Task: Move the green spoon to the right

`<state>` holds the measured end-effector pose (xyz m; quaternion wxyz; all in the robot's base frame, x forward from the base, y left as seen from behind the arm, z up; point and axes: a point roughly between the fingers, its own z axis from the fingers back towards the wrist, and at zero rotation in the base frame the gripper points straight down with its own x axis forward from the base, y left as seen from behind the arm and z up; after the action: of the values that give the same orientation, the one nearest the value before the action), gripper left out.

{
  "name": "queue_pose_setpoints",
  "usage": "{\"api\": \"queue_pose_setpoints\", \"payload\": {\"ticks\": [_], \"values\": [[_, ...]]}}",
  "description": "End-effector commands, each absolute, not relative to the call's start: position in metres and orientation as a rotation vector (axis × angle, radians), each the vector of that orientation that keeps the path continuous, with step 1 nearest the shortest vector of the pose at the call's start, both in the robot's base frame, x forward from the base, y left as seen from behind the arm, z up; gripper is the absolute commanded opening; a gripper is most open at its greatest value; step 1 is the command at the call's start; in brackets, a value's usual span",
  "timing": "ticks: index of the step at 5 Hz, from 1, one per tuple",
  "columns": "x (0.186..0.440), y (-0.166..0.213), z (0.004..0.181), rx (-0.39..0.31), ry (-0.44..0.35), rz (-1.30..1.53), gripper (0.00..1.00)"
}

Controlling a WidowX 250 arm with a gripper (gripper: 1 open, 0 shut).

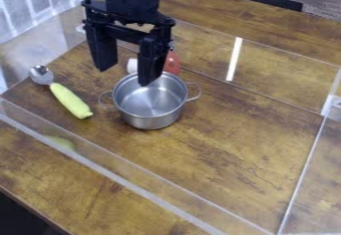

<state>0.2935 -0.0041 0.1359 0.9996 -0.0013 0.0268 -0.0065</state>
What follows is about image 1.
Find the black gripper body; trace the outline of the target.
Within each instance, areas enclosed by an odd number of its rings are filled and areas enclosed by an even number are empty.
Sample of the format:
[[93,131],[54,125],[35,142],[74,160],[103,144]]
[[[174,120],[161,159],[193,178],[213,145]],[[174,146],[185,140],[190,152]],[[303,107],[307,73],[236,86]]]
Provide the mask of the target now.
[[118,40],[140,44],[148,36],[160,45],[172,42],[174,19],[160,12],[161,0],[83,0],[89,44],[113,45]]

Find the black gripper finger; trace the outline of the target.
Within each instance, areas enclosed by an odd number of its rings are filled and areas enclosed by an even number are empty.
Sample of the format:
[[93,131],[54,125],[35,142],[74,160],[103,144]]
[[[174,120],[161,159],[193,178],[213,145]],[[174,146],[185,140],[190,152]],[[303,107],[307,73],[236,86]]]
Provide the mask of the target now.
[[164,73],[170,45],[157,35],[146,35],[141,40],[138,54],[140,84],[146,87]]
[[85,30],[95,67],[103,72],[118,63],[118,40],[105,25],[87,23]]

